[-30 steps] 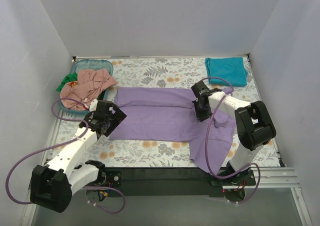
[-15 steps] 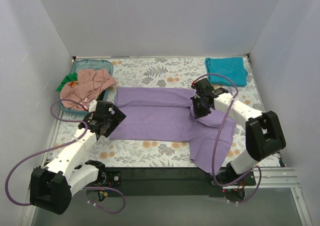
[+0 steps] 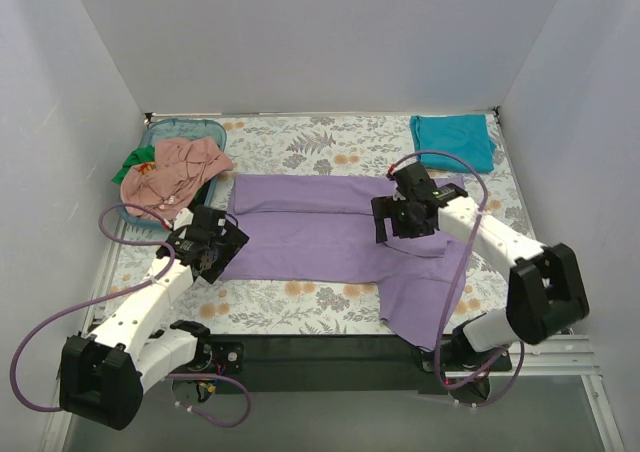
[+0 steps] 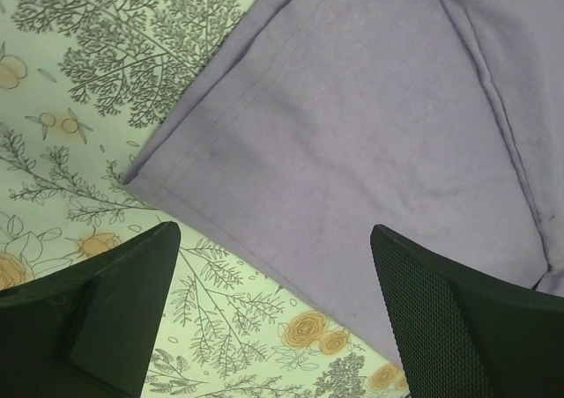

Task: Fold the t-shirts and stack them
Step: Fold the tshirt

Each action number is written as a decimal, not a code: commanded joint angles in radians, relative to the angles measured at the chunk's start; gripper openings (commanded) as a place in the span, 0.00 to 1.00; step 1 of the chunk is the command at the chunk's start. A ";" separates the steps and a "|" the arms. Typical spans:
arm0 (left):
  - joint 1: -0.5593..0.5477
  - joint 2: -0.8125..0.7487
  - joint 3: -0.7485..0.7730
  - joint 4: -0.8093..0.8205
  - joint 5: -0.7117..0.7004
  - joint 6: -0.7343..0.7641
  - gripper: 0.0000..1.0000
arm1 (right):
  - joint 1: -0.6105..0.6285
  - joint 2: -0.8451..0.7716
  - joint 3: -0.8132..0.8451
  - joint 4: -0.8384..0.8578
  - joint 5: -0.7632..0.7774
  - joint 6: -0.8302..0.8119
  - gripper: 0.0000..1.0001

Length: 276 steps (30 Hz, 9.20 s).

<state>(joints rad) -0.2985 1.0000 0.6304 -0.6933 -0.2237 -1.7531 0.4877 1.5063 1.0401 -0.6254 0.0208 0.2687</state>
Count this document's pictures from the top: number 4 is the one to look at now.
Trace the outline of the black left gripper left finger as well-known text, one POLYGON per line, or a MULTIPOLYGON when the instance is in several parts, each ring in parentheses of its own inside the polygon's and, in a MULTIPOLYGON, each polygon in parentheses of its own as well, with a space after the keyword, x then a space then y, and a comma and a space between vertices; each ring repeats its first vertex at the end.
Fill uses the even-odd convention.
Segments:
POLYGON ((1 293, 3 397, 139 397, 180 247, 169 221, 1 293))

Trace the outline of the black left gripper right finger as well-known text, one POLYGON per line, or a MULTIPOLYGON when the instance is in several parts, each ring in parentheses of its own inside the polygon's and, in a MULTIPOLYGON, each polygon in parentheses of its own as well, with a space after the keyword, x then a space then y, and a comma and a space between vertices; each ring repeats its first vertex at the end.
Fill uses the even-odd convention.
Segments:
POLYGON ((563 299, 376 225, 370 243, 412 397, 561 397, 563 299))

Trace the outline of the purple t shirt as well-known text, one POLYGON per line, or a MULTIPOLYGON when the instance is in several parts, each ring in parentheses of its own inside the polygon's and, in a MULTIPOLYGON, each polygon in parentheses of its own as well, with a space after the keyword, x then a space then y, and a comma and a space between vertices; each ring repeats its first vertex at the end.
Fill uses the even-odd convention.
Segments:
POLYGON ((257 0, 124 176, 391 361, 375 225, 563 292, 563 0, 257 0))

